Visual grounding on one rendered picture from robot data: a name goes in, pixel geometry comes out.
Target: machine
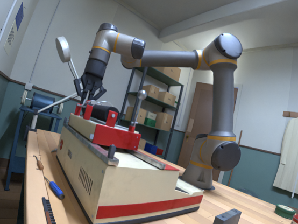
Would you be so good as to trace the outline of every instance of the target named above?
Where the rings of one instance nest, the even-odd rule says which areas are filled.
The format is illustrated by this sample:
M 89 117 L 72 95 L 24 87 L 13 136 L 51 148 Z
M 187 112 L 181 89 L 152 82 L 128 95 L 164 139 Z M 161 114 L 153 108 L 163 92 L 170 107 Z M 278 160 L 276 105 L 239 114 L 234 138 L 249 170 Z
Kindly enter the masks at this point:
M 212 130 L 197 136 L 182 179 L 176 168 L 137 151 L 141 136 L 134 130 L 134 116 L 128 129 L 116 125 L 116 111 L 99 116 L 105 117 L 104 121 L 93 117 L 95 107 L 90 102 L 107 91 L 102 80 L 111 52 L 121 54 L 126 68 L 213 71 Z M 62 61 L 67 58 L 60 53 Z M 121 34 L 109 23 L 100 26 L 84 73 L 81 78 L 75 77 L 76 93 L 67 97 L 81 96 L 81 103 L 64 124 L 57 151 L 60 166 L 89 223 L 142 223 L 199 208 L 203 197 L 200 188 L 212 187 L 212 169 L 231 170 L 240 160 L 232 125 L 233 72 L 241 53 L 240 41 L 229 33 L 222 33 L 202 50 L 146 51 L 143 40 Z

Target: blue motor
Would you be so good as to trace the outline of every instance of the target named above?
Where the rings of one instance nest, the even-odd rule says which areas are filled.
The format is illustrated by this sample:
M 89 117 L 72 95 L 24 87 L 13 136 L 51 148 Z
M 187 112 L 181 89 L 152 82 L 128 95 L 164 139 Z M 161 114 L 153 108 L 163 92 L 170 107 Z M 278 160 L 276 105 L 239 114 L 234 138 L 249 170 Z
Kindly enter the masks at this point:
M 49 96 L 43 96 L 41 94 L 38 94 L 38 93 L 34 92 L 30 108 L 39 110 L 39 109 L 45 108 L 46 106 L 54 103 L 55 100 L 56 100 L 55 98 L 52 98 L 52 97 L 49 97 Z M 48 108 L 47 110 L 45 110 L 43 112 L 51 114 L 53 112 L 53 108 L 54 107 L 50 107 L 50 108 Z

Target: screwdriver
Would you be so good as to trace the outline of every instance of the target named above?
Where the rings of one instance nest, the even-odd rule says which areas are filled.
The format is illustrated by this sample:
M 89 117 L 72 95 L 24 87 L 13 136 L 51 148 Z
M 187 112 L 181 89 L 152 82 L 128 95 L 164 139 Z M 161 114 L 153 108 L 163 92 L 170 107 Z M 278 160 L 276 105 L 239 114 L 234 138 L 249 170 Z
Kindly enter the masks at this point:
M 41 161 L 38 160 L 38 158 L 37 158 L 36 156 L 34 156 L 34 157 L 35 157 L 36 160 L 37 160 L 37 167 L 38 167 L 38 169 L 40 169 L 40 170 L 44 170 L 44 166 L 42 165 Z
M 58 187 L 58 185 L 53 181 L 49 181 L 47 178 L 46 178 L 46 180 L 49 182 L 49 186 L 51 187 L 52 191 L 57 195 L 57 197 L 60 200 L 64 199 L 65 196 L 64 196 L 62 190 Z

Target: blue metal stand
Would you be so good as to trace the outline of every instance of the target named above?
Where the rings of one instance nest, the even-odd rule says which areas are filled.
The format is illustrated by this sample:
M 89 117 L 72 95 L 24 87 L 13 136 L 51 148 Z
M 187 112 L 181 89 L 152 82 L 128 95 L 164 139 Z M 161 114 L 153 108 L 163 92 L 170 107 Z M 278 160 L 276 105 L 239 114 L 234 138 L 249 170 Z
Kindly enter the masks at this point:
M 20 134 L 20 126 L 22 124 L 22 120 L 23 120 L 25 111 L 28 111 L 31 113 L 34 112 L 33 109 L 31 109 L 25 105 L 22 105 L 20 107 L 19 120 L 18 120 L 18 124 L 17 124 L 15 137 L 13 139 L 13 145 L 12 145 L 12 150 L 11 150 L 11 155 L 10 155 L 10 161 L 9 161 L 9 167 L 8 167 L 8 173 L 7 173 L 7 179 L 6 179 L 6 186 L 5 186 L 6 191 L 9 191 L 9 183 L 10 183 L 11 173 L 24 173 L 25 172 L 25 158 L 16 156 L 18 139 L 19 139 L 19 134 Z M 54 121 L 54 118 L 56 118 L 54 132 L 57 133 L 59 121 L 62 118 L 59 117 L 57 114 L 48 114 L 48 113 L 44 113 L 44 112 L 41 112 L 39 115 L 44 115 L 44 116 L 52 118 L 50 125 L 49 125 L 49 131 L 52 130 L 53 121 Z

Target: teal wall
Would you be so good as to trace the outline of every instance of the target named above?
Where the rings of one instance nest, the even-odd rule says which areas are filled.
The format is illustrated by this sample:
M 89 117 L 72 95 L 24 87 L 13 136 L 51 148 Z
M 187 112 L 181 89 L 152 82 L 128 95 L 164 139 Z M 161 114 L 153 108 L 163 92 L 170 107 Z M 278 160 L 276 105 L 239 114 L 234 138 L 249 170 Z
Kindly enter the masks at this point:
M 241 147 L 241 159 L 234 168 L 230 187 L 245 188 L 259 195 L 259 199 L 272 204 L 298 208 L 298 195 L 273 187 L 280 156 Z M 222 184 L 227 185 L 230 173 L 225 172 Z
M 14 82 L 8 82 L 5 94 L 0 95 L 1 97 L 4 96 L 2 108 L 0 111 L 0 127 L 1 127 L 0 128 L 0 158 L 5 158 L 5 159 L 10 158 L 13 138 L 15 136 L 16 126 L 17 126 L 18 117 L 20 113 L 20 110 L 19 110 L 21 106 L 20 97 L 22 96 L 23 91 L 24 91 L 24 86 L 16 84 Z M 54 97 L 56 98 L 56 101 L 61 99 L 61 97 L 59 96 L 52 95 L 36 89 L 32 89 L 30 92 L 28 92 L 27 98 L 32 98 L 34 92 L 42 95 Z M 31 101 L 26 101 L 25 105 L 29 106 L 30 103 Z M 62 114 L 59 115 L 62 118 L 58 128 L 59 133 L 61 132 L 61 129 L 62 129 L 63 118 L 66 116 L 69 117 L 69 114 L 74 112 L 75 105 L 76 105 L 76 102 L 73 100 L 70 100 L 67 103 L 65 103 L 63 107 L 63 112 Z M 25 127 L 27 124 L 29 124 L 32 116 L 33 116 L 32 113 L 28 113 L 28 115 L 25 117 L 22 123 L 16 156 L 25 157 L 26 142 L 23 140 L 23 137 L 25 133 Z M 39 116 L 36 128 L 48 130 L 50 120 L 51 119 L 49 117 Z
M 13 138 L 15 136 L 16 126 L 19 117 L 19 108 L 21 106 L 20 100 L 24 91 L 24 86 L 16 84 L 14 82 L 9 82 L 7 79 L 3 78 L 0 75 L 0 105 L 2 103 L 2 108 L 0 110 L 0 158 L 10 158 L 10 152 L 12 148 Z M 42 95 L 50 96 L 56 98 L 56 101 L 60 100 L 61 97 L 49 94 L 40 90 L 32 89 L 32 91 L 28 92 L 27 98 L 32 98 L 33 93 L 39 93 Z M 26 101 L 25 105 L 29 106 L 31 101 Z M 58 132 L 60 133 L 62 130 L 63 119 L 64 117 L 69 117 L 70 113 L 73 113 L 75 110 L 76 102 L 71 100 L 64 104 L 63 112 L 59 116 L 62 118 L 60 121 L 60 125 L 58 128 Z M 17 146 L 16 156 L 25 157 L 25 145 L 26 142 L 23 140 L 25 127 L 30 123 L 33 114 L 28 113 L 28 115 L 24 118 L 24 121 L 21 126 L 19 141 Z M 39 116 L 36 128 L 42 130 L 48 130 L 50 123 L 50 118 L 45 116 Z M 149 143 L 154 142 L 154 137 L 156 131 L 153 129 L 148 129 L 143 127 L 138 130 L 142 134 L 142 138 L 148 140 Z M 182 142 L 184 138 L 183 132 L 174 131 L 172 141 L 169 148 L 168 158 L 167 160 L 176 163 L 178 162 L 178 157 L 180 154 L 180 150 L 182 147 Z M 165 149 L 168 142 L 168 132 L 161 131 L 157 146 L 161 149 Z

